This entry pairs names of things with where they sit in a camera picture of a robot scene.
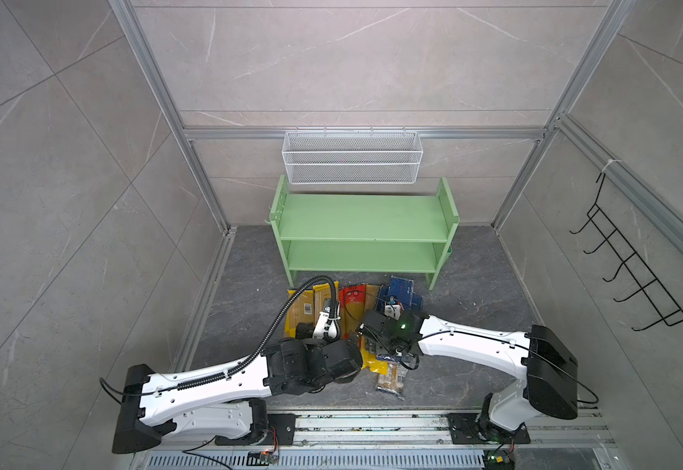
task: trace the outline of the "gray marble wall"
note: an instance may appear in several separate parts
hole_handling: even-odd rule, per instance
[[[576,118],[683,216],[683,1],[640,0],[572,108]],[[546,323],[574,345],[582,379],[632,468],[683,468],[683,324],[658,316],[586,220],[599,171],[564,137],[553,142],[501,236]],[[683,256],[610,183],[600,205],[683,307]],[[603,224],[602,230],[612,228]],[[617,235],[611,238],[631,253]],[[651,278],[639,263],[632,269]],[[659,308],[673,303],[647,288]]]
[[[683,215],[683,0],[640,0],[572,116]]]
[[[186,126],[543,126],[605,0],[138,0]],[[429,141],[414,185],[292,191],[433,193],[488,223],[531,142]],[[262,223],[280,142],[201,141],[229,221]]]
[[[290,190],[431,195],[440,177],[448,176],[462,222],[487,224],[532,146],[531,139],[424,140],[423,161],[414,184],[299,184]],[[284,174],[281,140],[196,141],[196,151],[229,221],[262,224],[278,178]]]
[[[167,369],[215,221],[105,0],[0,1],[0,468],[126,468],[126,368]]]

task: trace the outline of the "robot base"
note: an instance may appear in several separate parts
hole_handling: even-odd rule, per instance
[[[513,439],[514,444],[529,444],[529,434],[524,424],[516,431],[510,432],[490,422],[488,408],[491,398],[493,393],[488,393],[479,414],[451,413],[446,416],[451,441],[454,444],[484,444],[486,441],[509,444]]]

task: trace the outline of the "white cable tie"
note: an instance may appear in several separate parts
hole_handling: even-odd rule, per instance
[[[616,160],[616,159],[608,159],[608,162],[605,164],[604,167],[602,167],[602,170],[600,170],[600,173],[605,173],[605,170],[610,166],[611,163],[613,162],[619,162],[623,163],[623,160]]]

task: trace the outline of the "metal vent grate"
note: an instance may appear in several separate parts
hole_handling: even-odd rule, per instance
[[[269,468],[248,457],[247,450],[200,450],[200,454],[219,459],[234,470]],[[430,470],[450,468],[483,468],[483,451],[469,449],[402,449],[402,450],[294,450],[280,452],[280,460],[271,470],[364,470],[366,468],[397,468]],[[180,470],[188,468],[224,468],[203,457],[190,456],[176,450],[151,453],[148,470]]]
[[[414,183],[423,147],[410,131],[296,131],[281,155],[291,184]]]

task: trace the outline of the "hook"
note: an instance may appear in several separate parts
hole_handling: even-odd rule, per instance
[[[621,300],[618,300],[617,298],[614,298],[613,300],[614,300],[615,302],[625,302],[625,301],[629,300],[631,297],[633,297],[635,294],[640,293],[642,290],[644,290],[644,289],[646,289],[647,287],[649,287],[649,285],[652,284],[653,282],[655,282],[656,280],[657,280],[657,279],[655,278],[655,279],[651,280],[650,282],[648,282],[647,284],[645,284],[644,286],[640,286],[637,290],[635,290],[634,292],[632,292],[631,295],[628,296],[628,297],[626,297],[626,298],[623,298],[623,299],[621,299]]]

